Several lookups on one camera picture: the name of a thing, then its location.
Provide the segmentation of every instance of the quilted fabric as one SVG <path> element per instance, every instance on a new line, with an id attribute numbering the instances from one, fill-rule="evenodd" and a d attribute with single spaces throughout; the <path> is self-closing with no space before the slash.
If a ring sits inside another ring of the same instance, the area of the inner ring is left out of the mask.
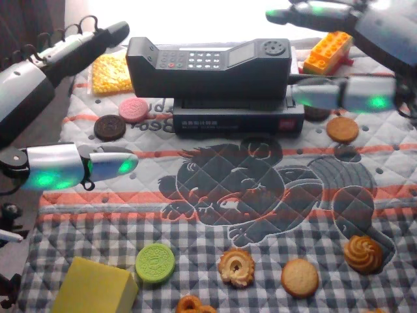
<path id="1" fill-rule="evenodd" d="M 308 51 L 298 51 L 299 59 Z M 386 69 L 352 51 L 349 72 Z M 76 78 L 62 141 L 101 145 L 94 121 L 117 114 L 131 94 L 96 98 L 87 71 Z M 134 173 L 45 193 L 25 265 L 18 309 L 47 312 L 74 256 L 134 273 L 137 253 L 160 242 L 176 268 L 165 283 L 139 283 L 133 312 L 173 312 L 187 294 L 218 312 L 417 311 L 417 131 L 396 112 L 355 115 L 359 137 L 344 146 L 326 135 L 326 121 L 305 122 L 298 138 L 230 135 L 180 138 L 172 100 L 147 99 L 150 119 L 128 127 L 113 145 L 141 158 Z M 369 235 L 383 250 L 379 273 L 359 275 L 343 246 Z M 255 260 L 244 290 L 224 284 L 217 264 L 239 246 Z M 319 271 L 309 299 L 281 286 L 281 270 L 305 258 Z"/>

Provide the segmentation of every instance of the gingham pattern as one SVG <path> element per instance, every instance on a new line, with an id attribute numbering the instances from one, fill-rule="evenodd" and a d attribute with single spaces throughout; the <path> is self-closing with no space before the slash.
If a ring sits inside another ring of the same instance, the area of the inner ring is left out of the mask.
<path id="1" fill-rule="evenodd" d="M 307 54 L 299 52 L 298 56 L 302 58 Z M 385 69 L 359 55 L 354 67 L 342 68 L 340 74 L 351 71 L 384 72 Z M 87 71 L 76 79 L 76 83 L 86 81 Z M 75 88 L 68 116 L 117 113 L 117 103 L 131 96 L 97 99 L 84 89 Z M 150 99 L 149 102 L 154 104 L 152 112 L 157 113 L 155 104 L 163 100 Z M 212 305 L 220 313 L 363 312 L 375 308 L 387 313 L 417 312 L 417 212 L 416 200 L 409 196 L 413 192 L 417 194 L 417 154 L 415 148 L 408 148 L 417 143 L 417 131 L 397 113 L 346 116 L 360 125 L 360 135 L 353 143 L 355 147 L 365 150 L 378 145 L 386 147 L 377 153 L 364 153 L 361 160 L 361 165 L 374 175 L 376 185 L 381 187 L 376 193 L 372 225 L 395 245 L 395 255 L 381 274 L 362 276 L 347 266 L 342 250 L 347 240 L 332 216 L 321 214 L 323 209 L 329 208 L 326 201 L 330 200 L 325 200 L 295 229 L 270 235 L 256 245 L 245 247 L 255 260 L 252 286 L 236 290 L 225 285 L 217 272 L 217 264 L 222 253 L 232 246 L 227 227 L 206 226 L 195 219 L 162 220 L 160 212 L 168 203 L 163 196 L 158 201 L 166 203 L 139 205 L 132 200 L 133 195 L 111 203 L 110 194 L 156 192 L 160 178 L 176 175 L 183 160 L 159 158 L 159 151 L 240 144 L 241 139 L 231 136 L 228 140 L 214 138 L 197 142 L 179 139 L 163 130 L 132 127 L 123 139 L 112 144 L 140 153 L 155 151 L 154 158 L 141 160 L 132 175 L 96 184 L 94 193 L 82 194 L 83 190 L 77 186 L 64 190 L 61 196 L 44 196 L 22 277 L 18 311 L 49 312 L 74 256 L 134 273 L 139 250 L 149 243 L 161 242 L 169 245 L 175 255 L 175 272 L 166 283 L 158 286 L 144 286 L 136 277 L 139 293 L 133 312 L 173 312 L 177 301 L 187 294 L 199 296 L 204 304 Z M 61 139 L 77 144 L 101 144 L 93 136 L 93 125 L 83 119 L 65 123 Z M 297 153 L 285 156 L 276 169 L 307 166 L 319 157 L 298 154 L 303 149 L 335 147 L 325 134 L 325 125 L 326 122 L 306 122 L 299 138 L 280 138 L 283 149 L 294 149 Z M 397 187 L 384 189 L 391 185 Z M 66 194 L 76 195 L 78 204 L 61 203 L 60 197 Z M 293 258 L 306 258 L 319 270 L 320 285 L 314 297 L 295 300 L 282 288 L 281 270 Z"/>

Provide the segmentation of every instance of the bear face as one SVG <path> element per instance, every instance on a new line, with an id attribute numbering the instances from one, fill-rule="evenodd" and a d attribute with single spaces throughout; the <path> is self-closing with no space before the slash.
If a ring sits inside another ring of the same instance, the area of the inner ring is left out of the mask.
<path id="1" fill-rule="evenodd" d="M 171 204 L 173 209 L 190 212 L 193 208 L 204 224 L 255 220 L 271 212 L 283 196 L 283 180 L 273 168 L 282 159 L 276 142 L 215 145 L 181 155 L 184 164 L 177 176 L 161 180 L 160 190 L 167 194 L 167 185 L 171 185 L 175 196 L 170 198 L 184 202 Z"/>

